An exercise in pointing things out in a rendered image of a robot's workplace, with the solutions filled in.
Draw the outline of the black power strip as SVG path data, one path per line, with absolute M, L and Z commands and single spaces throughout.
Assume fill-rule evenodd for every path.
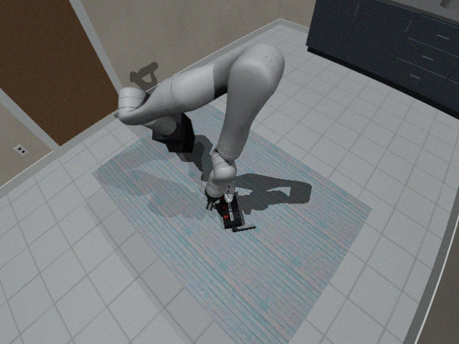
M 242 221 L 240 217 L 240 211 L 237 204 L 237 198 L 234 193 L 234 197 L 231 203 L 227 203 L 224 199 L 224 196 L 220 199 L 220 204 L 222 208 L 222 216 L 224 220 L 224 228 L 232 228 L 232 232 L 235 231 L 244 231 L 245 229 L 236 229 L 235 227 L 242 226 Z

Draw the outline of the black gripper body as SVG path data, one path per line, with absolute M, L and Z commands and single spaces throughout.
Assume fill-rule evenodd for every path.
M 220 200 L 222 196 L 218 197 L 218 198 L 215 198 L 215 197 L 211 197 L 207 192 L 206 192 L 206 187 L 205 187 L 205 195 L 207 196 L 207 198 L 209 199 L 208 203 L 210 203 L 210 201 L 212 202 L 212 204 L 214 203 L 214 201 L 217 201 L 217 200 Z

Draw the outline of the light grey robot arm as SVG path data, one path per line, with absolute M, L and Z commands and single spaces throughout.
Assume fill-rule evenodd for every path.
M 163 80 L 151 95 L 137 87 L 124 87 L 118 94 L 118 118 L 126 125 L 143 125 L 171 135 L 176 130 L 172 115 L 196 110 L 227 93 L 206 192 L 215 198 L 223 195 L 231 203 L 237 175 L 232 160 L 240 156 L 252 122 L 276 91 L 284 68 L 279 49 L 266 43 L 252 44 L 220 61 Z

